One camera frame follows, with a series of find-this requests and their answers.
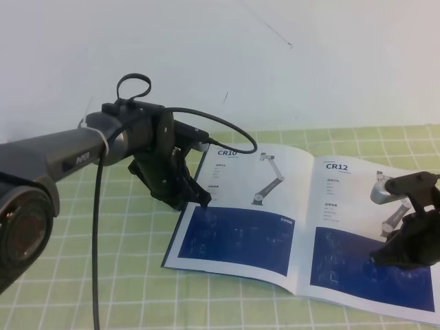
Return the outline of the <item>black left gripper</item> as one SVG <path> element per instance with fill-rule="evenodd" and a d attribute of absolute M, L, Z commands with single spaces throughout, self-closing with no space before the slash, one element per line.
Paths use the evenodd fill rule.
<path fill-rule="evenodd" d="M 132 157 L 129 172 L 140 179 L 153 198 L 174 210 L 181 210 L 190 202 L 207 208 L 211 194 L 184 168 L 183 155 L 176 147 L 174 117 L 163 110 L 162 105 L 145 102 L 103 104 L 105 118 L 117 127 L 141 115 L 146 116 L 127 127 L 109 144 L 104 165 L 111 166 Z"/>

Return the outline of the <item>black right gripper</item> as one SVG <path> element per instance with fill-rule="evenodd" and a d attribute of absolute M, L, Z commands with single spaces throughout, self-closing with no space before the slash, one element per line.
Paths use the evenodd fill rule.
<path fill-rule="evenodd" d="M 376 266 L 400 269 L 430 267 L 439 262 L 439 193 L 428 203 L 415 206 L 401 228 L 384 247 L 369 254 Z"/>

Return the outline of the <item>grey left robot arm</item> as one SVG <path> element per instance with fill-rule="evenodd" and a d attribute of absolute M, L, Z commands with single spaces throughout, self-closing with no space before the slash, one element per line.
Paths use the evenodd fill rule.
<path fill-rule="evenodd" d="M 129 172 L 175 210 L 207 206 L 210 195 L 186 165 L 209 135 L 178 122 L 161 105 L 105 103 L 86 127 L 1 145 L 1 288 L 7 289 L 45 249 L 61 204 L 57 183 L 107 154 L 105 166 L 131 158 Z"/>

